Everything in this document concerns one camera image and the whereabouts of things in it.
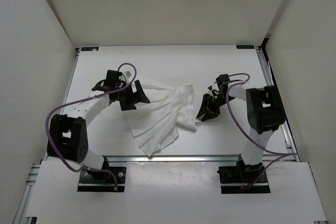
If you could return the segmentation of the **white pleated skirt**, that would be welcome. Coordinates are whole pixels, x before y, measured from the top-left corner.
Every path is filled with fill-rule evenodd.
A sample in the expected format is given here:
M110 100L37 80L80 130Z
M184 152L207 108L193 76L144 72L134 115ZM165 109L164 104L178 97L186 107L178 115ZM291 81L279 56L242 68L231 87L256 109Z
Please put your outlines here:
M125 114L138 147L150 157L179 137L178 126L196 131L201 122L196 118L192 84L174 87L145 77L139 80L150 102L138 103L136 110Z

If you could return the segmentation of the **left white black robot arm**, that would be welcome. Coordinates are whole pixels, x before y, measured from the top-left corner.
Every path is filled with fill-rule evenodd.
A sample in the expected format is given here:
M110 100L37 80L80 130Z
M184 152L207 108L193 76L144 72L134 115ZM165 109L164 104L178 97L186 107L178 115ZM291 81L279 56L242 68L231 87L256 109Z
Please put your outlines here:
M112 174L107 160L89 148L87 126L104 109L118 101L122 111L135 110L137 103L150 103L145 95L140 81L135 80L136 91L132 84L121 82L106 86L99 81L92 93L85 99L72 102L79 105L68 114L55 114L49 117L48 133L49 156L57 157L73 172L87 170L98 182L105 182Z

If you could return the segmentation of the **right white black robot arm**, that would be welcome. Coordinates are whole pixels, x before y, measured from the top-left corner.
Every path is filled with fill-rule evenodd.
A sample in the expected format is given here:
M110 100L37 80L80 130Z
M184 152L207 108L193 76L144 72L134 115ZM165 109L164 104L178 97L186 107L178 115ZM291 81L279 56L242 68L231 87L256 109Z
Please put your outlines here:
M249 132L244 131L235 118L230 101L240 99L246 102ZM226 178L238 178L239 182L252 182L264 169L263 154L275 156L284 153L270 151L267 144L271 136L284 124L286 113L276 86L250 88L245 84L224 84L218 91L212 90L203 95L197 119L205 122L220 115L221 106L226 105L236 126L247 138L247 143L240 153L236 166L229 171L220 172Z

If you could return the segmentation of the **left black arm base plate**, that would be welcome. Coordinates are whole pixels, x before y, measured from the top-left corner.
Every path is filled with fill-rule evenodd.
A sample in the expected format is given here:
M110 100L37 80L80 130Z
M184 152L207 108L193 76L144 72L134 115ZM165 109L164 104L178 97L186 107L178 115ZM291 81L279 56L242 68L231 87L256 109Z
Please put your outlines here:
M117 189L114 179L109 173L94 173L83 170L80 173L77 191L123 193L125 190L127 168L125 166L110 166L109 171L111 171L117 179Z

